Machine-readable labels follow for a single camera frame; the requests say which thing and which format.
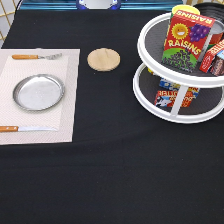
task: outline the placemat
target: placemat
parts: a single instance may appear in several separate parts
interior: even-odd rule
[[[57,60],[13,60],[13,54],[41,56],[62,53]],[[78,49],[29,49],[0,51],[0,125],[49,126],[58,131],[0,133],[0,144],[54,143],[72,141],[75,113],[76,87],[79,63]],[[65,84],[62,100],[43,111],[24,111],[12,98],[15,85],[22,79],[36,74],[51,74]]]

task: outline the white rack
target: white rack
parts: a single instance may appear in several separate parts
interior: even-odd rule
[[[138,39],[138,53],[140,58],[143,61],[143,64],[139,66],[138,70],[135,73],[135,77],[133,80],[133,89],[136,98],[141,103],[141,105],[153,113],[154,115],[163,118],[168,121],[177,122],[177,123],[198,123],[203,122],[206,120],[209,120],[219,114],[222,109],[224,108],[224,76],[220,77],[209,77],[204,73],[199,71],[199,76],[197,76],[197,72],[192,75],[190,74],[183,74],[181,73],[181,70],[172,69],[172,67],[167,67],[158,61],[155,60],[155,58],[152,57],[152,55],[149,54],[149,52],[146,49],[145,39],[148,32],[152,31],[152,28],[156,28],[156,26],[161,23],[162,21],[168,20],[170,18],[171,13],[166,13],[161,16],[158,16],[152,20],[150,20],[142,29],[139,39]],[[178,83],[181,85],[177,98],[175,100],[175,103],[173,105],[173,108],[171,112],[164,111],[162,108],[156,107],[153,102],[150,102],[147,100],[147,98],[144,96],[144,94],[141,92],[141,89],[139,87],[139,77],[141,76],[142,71],[145,67],[150,68],[155,74],[158,76],[165,78],[171,82]],[[188,87],[197,87],[197,88],[221,88],[222,94],[220,96],[219,103],[214,106],[213,109],[200,113],[195,115],[180,115],[179,110],[182,104],[182,101],[184,99],[184,96],[188,90]]]

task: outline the wooden coaster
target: wooden coaster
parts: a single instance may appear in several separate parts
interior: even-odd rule
[[[120,64],[120,55],[111,49],[101,48],[92,51],[87,58],[91,68],[97,71],[111,71]]]

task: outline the raisin box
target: raisin box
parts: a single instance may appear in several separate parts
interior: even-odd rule
[[[177,97],[178,91],[158,91],[155,98],[155,106],[172,107]],[[187,92],[181,107],[189,107],[193,100],[193,93]]]
[[[200,70],[207,73],[212,67],[212,62],[214,61],[215,56],[222,50],[224,50],[224,39],[206,52],[203,61],[201,62]]]
[[[215,19],[178,10],[170,24],[162,62],[192,72]]]
[[[178,91],[180,89],[180,84],[170,82],[164,78],[161,78],[159,86],[172,91]],[[199,94],[200,88],[189,87],[187,91],[192,92],[193,98],[196,99]]]

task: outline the knife handle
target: knife handle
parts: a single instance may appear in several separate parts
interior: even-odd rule
[[[16,132],[18,129],[18,126],[0,126],[0,132]]]
[[[14,54],[12,55],[13,59],[38,59],[38,55],[20,55]]]

